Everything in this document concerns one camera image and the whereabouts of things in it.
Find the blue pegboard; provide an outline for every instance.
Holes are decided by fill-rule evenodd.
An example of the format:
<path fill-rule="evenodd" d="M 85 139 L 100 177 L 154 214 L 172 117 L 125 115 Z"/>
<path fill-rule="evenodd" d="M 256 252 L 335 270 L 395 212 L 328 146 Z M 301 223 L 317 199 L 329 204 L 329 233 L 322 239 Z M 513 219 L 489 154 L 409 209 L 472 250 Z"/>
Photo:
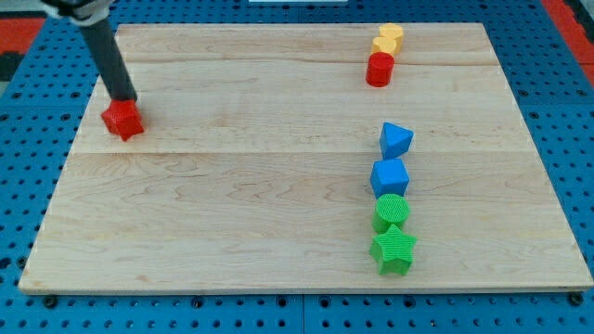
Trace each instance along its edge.
<path fill-rule="evenodd" d="M 120 23 L 482 22 L 590 269 L 594 93 L 538 0 L 121 0 Z M 49 19 L 0 99 L 0 332 L 592 332 L 594 293 L 28 297 L 17 284 L 97 79 L 83 39 Z"/>

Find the red object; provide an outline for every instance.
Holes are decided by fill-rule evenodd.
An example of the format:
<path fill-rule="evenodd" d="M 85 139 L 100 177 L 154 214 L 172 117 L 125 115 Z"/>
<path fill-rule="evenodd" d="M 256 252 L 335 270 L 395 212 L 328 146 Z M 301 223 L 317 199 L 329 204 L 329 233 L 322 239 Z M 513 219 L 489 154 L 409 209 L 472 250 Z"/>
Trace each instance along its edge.
<path fill-rule="evenodd" d="M 111 100 L 110 107 L 103 111 L 101 118 L 112 134 L 120 135 L 123 141 L 133 135 L 142 134 L 140 112 L 133 99 L 125 101 Z"/>
<path fill-rule="evenodd" d="M 374 87 L 384 87 L 390 83 L 394 57 L 384 52 L 376 52 L 369 56 L 368 74 L 366 80 Z"/>
<path fill-rule="evenodd" d="M 542 0 L 542 5 L 582 66 L 590 84 L 594 85 L 594 71 L 591 68 L 594 65 L 594 44 L 586 37 L 584 27 L 575 20 L 574 10 L 562 0 Z"/>
<path fill-rule="evenodd" d="M 44 22 L 45 19 L 0 19 L 0 55 L 26 54 Z"/>

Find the toy block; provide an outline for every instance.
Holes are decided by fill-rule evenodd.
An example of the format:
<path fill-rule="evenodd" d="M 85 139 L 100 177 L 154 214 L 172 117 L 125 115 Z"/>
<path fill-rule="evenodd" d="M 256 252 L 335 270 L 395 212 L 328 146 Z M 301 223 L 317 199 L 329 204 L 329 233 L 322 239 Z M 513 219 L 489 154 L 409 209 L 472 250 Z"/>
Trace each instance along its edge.
<path fill-rule="evenodd" d="M 394 23 L 383 24 L 380 26 L 380 36 L 395 40 L 396 50 L 394 51 L 394 54 L 397 55 L 400 53 L 400 48 L 402 47 L 402 42 L 405 38 L 405 31 L 401 26 Z"/>
<path fill-rule="evenodd" d="M 385 159 L 398 158 L 408 152 L 414 133 L 408 129 L 385 122 L 381 129 L 381 156 Z"/>
<path fill-rule="evenodd" d="M 369 56 L 366 81 L 374 87 L 384 87 L 390 83 L 394 57 L 385 52 L 376 52 Z"/>
<path fill-rule="evenodd" d="M 406 275 L 414 262 L 412 250 L 416 243 L 415 237 L 404 234 L 395 225 L 391 225 L 386 233 L 375 236 L 369 254 L 378 264 L 378 273 Z"/>
<path fill-rule="evenodd" d="M 101 118 L 108 130 L 112 134 L 119 135 L 123 141 L 145 131 L 140 122 L 140 112 L 133 99 L 112 100 L 110 107 L 101 114 Z"/>
<path fill-rule="evenodd" d="M 387 53 L 394 56 L 396 52 L 396 41 L 388 37 L 375 37 L 371 42 L 371 53 L 376 52 Z"/>
<path fill-rule="evenodd" d="M 396 194 L 384 194 L 376 203 L 371 224 L 376 232 L 384 233 L 392 225 L 402 228 L 409 215 L 410 208 L 405 198 Z"/>
<path fill-rule="evenodd" d="M 408 173 L 400 159 L 375 161 L 369 178 L 376 199 L 384 194 L 405 196 L 408 186 Z"/>

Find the wooden board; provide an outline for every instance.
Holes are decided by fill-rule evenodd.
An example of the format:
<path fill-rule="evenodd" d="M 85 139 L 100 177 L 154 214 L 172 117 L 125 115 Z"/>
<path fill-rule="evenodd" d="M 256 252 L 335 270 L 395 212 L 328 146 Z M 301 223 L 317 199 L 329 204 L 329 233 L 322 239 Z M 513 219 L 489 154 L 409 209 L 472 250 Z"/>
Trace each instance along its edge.
<path fill-rule="evenodd" d="M 121 25 L 147 131 L 97 83 L 20 281 L 31 294 L 581 290 L 592 278 L 480 24 Z M 368 255 L 383 122 L 416 133 L 407 276 Z"/>

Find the red cylinder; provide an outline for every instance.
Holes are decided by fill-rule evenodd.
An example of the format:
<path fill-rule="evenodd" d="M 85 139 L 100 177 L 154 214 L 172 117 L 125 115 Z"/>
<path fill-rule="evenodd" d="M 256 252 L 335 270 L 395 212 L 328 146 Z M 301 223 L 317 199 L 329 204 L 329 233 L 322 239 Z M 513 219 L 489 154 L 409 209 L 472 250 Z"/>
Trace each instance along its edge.
<path fill-rule="evenodd" d="M 376 52 L 369 56 L 366 80 L 374 87 L 384 87 L 390 83 L 394 57 L 384 52 Z"/>

